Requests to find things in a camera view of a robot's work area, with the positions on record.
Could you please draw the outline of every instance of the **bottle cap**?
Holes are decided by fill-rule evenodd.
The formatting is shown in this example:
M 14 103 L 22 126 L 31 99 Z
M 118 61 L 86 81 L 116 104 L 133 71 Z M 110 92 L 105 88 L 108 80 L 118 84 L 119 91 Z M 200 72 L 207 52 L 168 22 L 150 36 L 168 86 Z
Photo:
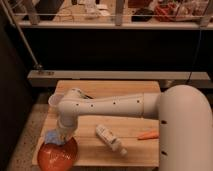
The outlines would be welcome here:
M 120 151 L 120 154 L 122 156 L 125 156 L 127 154 L 127 150 L 125 148 L 122 148 L 122 150 Z

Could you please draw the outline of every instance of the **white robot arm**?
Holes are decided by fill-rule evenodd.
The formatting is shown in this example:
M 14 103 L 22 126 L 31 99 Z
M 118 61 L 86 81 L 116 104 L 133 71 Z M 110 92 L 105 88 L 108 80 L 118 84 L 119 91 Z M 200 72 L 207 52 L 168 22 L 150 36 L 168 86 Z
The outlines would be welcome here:
M 88 99 L 72 89 L 55 101 L 57 96 L 49 102 L 57 107 L 58 129 L 64 136 L 77 129 L 81 115 L 159 118 L 160 171 L 213 170 L 212 111 L 205 96 L 193 87 L 102 99 Z

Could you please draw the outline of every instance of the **black wall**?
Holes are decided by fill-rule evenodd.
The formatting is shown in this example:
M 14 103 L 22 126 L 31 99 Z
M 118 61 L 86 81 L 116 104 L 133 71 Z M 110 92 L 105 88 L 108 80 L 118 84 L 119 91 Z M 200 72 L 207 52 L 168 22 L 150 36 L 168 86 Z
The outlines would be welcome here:
M 33 103 L 26 76 L 0 14 L 0 170 L 7 166 Z
M 24 29 L 45 69 L 213 69 L 213 31 Z M 200 49 L 194 63 L 196 47 Z

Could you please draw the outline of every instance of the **red item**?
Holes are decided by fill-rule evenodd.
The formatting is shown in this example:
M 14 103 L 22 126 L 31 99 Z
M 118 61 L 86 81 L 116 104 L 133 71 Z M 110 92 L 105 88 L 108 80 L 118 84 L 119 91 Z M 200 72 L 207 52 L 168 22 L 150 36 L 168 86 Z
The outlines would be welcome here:
M 167 5 L 157 5 L 154 9 L 155 18 L 158 21 L 174 21 L 175 16 L 173 16 L 173 11 L 176 5 L 174 3 L 168 3 Z
M 38 165 L 42 171 L 67 171 L 73 166 L 77 152 L 74 138 L 61 146 L 43 143 L 37 156 Z

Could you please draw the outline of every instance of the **wooden cutting board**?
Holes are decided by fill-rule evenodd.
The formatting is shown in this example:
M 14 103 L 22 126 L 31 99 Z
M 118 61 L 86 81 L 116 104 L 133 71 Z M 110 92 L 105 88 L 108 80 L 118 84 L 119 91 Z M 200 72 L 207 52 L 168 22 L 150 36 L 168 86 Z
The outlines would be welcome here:
M 80 88 L 93 98 L 126 95 L 143 92 L 160 92 L 157 82 L 150 81 L 59 81 L 55 92 L 65 92 L 71 88 Z M 49 108 L 41 136 L 32 159 L 37 165 L 37 153 L 43 143 L 47 130 L 55 129 L 58 114 Z M 97 124 L 104 124 L 127 149 L 126 157 L 112 152 L 95 135 Z M 148 130 L 158 130 L 158 121 L 139 118 L 82 116 L 79 117 L 78 129 L 75 133 L 79 153 L 75 166 L 143 166 L 156 167 L 158 159 L 158 139 L 138 141 L 137 136 Z

